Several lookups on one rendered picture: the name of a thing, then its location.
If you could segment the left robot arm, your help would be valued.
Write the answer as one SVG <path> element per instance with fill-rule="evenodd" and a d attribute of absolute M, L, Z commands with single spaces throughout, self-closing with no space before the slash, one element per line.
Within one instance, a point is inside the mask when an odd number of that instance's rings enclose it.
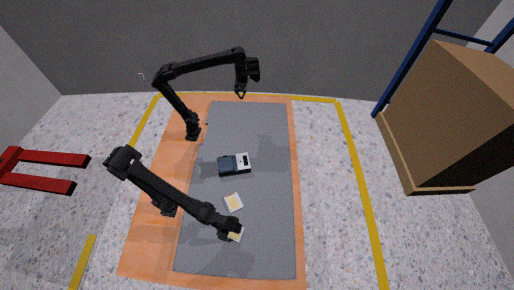
<path fill-rule="evenodd" d="M 234 54 L 231 54 L 234 52 Z M 246 59 L 246 60 L 245 60 Z M 245 65 L 244 65 L 245 61 Z M 259 61 L 257 57 L 246 57 L 244 49 L 242 47 L 234 47 L 229 50 L 225 50 L 223 52 L 206 55 L 190 60 L 186 60 L 183 62 L 171 62 L 168 64 L 164 64 L 159 71 L 153 77 L 156 78 L 152 81 L 151 86 L 153 88 L 158 89 L 162 95 L 169 101 L 169 103 L 175 108 L 175 110 L 181 115 L 182 119 L 186 123 L 187 131 L 185 136 L 185 140 L 196 142 L 199 134 L 202 130 L 201 127 L 198 127 L 198 114 L 196 112 L 189 112 L 185 104 L 178 97 L 178 95 L 174 92 L 174 90 L 170 87 L 168 82 L 176 77 L 186 74 L 189 72 L 210 68 L 223 64 L 235 64 L 235 72 L 238 74 L 245 73 L 240 75 L 241 83 L 247 83 L 248 76 L 250 75 L 250 79 L 255 82 L 260 80 L 260 70 L 259 70 Z M 247 65 L 247 70 L 246 70 Z M 171 71 L 170 71 L 171 70 Z M 161 73 L 162 71 L 162 73 Z M 161 73 L 161 74 L 160 74 Z M 176 77 L 175 77 L 176 76 Z M 161 79 L 162 78 L 162 79 Z M 191 110 L 192 111 L 192 110 Z M 198 120 L 198 121 L 197 121 Z M 198 130 L 199 128 L 199 130 Z M 198 137 L 197 137 L 198 136 Z"/>

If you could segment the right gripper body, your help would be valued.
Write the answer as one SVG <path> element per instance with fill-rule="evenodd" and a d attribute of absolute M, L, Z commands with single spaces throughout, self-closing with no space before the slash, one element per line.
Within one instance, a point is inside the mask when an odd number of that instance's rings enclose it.
<path fill-rule="evenodd" d="M 237 219 L 238 219 L 238 218 L 237 218 L 237 217 L 235 217 L 235 216 L 230 216 L 230 217 L 233 217 L 233 218 L 235 219 L 235 221 L 237 221 Z M 223 240 L 223 241 L 225 241 L 225 240 L 228 238 L 228 237 L 227 237 L 227 236 L 228 236 L 228 234 L 222 233 L 222 232 L 220 232 L 220 231 L 217 231 L 216 235 L 218 235 L 218 239 Z"/>

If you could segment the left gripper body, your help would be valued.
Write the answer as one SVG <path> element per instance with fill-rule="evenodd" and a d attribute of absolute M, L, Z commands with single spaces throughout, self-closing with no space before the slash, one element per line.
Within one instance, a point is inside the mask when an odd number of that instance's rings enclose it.
<path fill-rule="evenodd" d="M 245 72 L 246 73 L 246 72 Z M 243 75 L 245 73 L 242 73 L 242 74 L 238 74 L 235 72 L 236 74 L 236 79 L 235 79 L 235 84 L 234 84 L 234 91 L 243 91 L 243 88 L 239 88 L 239 86 L 243 86 L 243 87 L 246 87 L 247 83 L 241 83 L 240 81 L 240 75 Z"/>

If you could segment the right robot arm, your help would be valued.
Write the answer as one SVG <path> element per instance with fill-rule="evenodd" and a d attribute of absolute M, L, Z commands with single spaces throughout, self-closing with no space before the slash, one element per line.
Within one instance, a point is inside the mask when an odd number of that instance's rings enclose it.
<path fill-rule="evenodd" d="M 107 157 L 107 159 L 103 162 L 103 165 L 107 167 L 108 172 L 120 180 L 125 181 L 127 178 L 129 181 L 147 193 L 152 199 L 151 203 L 154 206 L 157 205 L 159 209 L 164 209 L 160 212 L 160 214 L 163 216 L 174 218 L 177 212 L 177 208 L 180 206 L 188 214 L 196 218 L 197 221 L 208 226 L 210 224 L 217 230 L 219 229 L 222 233 L 228 234 L 229 231 L 235 231 L 234 233 L 239 234 L 241 232 L 242 225 L 238 222 L 235 222 L 233 217 L 220 215 L 219 212 L 215 212 L 216 208 L 214 208 L 214 205 L 211 203 L 207 201 L 201 202 L 197 199 L 191 198 L 177 188 L 173 187 L 159 176 L 148 170 L 140 162 L 141 157 L 141 153 L 139 153 L 130 145 L 126 144 L 124 147 L 119 146 L 114 148 L 110 156 Z M 130 163 L 132 159 L 134 159 L 133 163 L 127 165 L 127 163 Z M 122 174 L 123 169 L 125 170 Z"/>

